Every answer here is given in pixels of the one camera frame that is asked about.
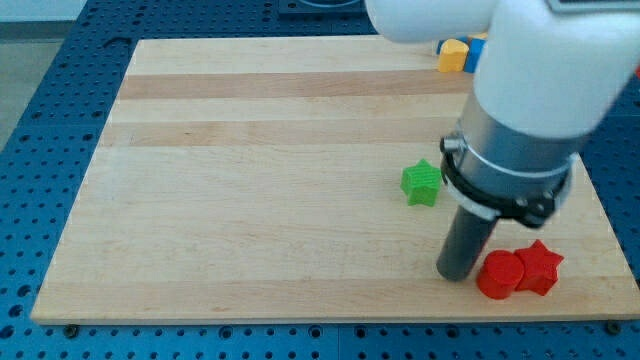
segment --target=red block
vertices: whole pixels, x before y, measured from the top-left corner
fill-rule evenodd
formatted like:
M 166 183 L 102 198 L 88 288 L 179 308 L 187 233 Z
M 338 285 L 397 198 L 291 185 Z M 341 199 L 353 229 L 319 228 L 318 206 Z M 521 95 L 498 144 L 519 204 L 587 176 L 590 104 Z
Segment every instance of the red block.
M 549 251 L 540 240 L 529 248 L 516 250 L 515 254 L 524 264 L 524 276 L 516 291 L 531 290 L 546 295 L 558 281 L 557 268 L 564 257 Z
M 524 275 L 520 258 L 506 250 L 487 255 L 478 273 L 476 284 L 482 293 L 496 300 L 508 298 Z

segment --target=green block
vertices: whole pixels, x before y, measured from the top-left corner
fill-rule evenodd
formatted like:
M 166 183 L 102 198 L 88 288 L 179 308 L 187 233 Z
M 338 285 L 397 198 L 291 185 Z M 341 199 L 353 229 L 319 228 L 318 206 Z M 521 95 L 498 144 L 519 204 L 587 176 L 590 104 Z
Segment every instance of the green block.
M 405 168 L 400 187 L 407 195 L 407 205 L 434 206 L 440 190 L 441 176 L 440 169 L 429 165 L 425 159 L 418 161 L 416 166 Z

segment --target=wooden cutting board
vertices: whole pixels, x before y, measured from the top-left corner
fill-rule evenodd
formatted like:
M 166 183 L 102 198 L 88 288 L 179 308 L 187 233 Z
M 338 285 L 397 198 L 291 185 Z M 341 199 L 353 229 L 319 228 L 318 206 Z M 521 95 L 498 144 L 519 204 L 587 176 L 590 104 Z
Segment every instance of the wooden cutting board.
M 504 301 L 435 260 L 456 203 L 408 207 L 472 75 L 379 37 L 149 40 L 135 51 L 32 317 L 43 324 L 634 318 L 640 297 L 589 177 L 541 231 L 501 222 L 481 259 L 565 257 Z

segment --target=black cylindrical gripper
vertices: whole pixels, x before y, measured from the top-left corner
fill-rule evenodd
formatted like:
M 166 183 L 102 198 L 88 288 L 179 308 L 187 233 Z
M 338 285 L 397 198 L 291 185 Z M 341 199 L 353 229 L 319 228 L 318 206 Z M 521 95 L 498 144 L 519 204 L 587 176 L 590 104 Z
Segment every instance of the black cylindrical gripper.
M 466 279 L 497 223 L 498 218 L 487 221 L 459 206 L 436 264 L 440 275 Z

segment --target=blue perforated table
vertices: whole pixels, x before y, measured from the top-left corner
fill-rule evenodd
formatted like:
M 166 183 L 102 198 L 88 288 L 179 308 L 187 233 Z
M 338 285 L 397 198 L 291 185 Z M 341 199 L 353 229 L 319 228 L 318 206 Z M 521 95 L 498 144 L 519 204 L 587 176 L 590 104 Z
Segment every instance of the blue perforated table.
M 265 0 L 88 2 L 0 155 L 0 359 L 638 357 L 640 321 L 80 327 L 77 335 L 34 324 L 29 312 L 138 39 L 374 32 L 357 12 L 279 17 L 279 6 Z M 583 153 L 636 277 L 639 90 L 640 81 L 632 79 Z

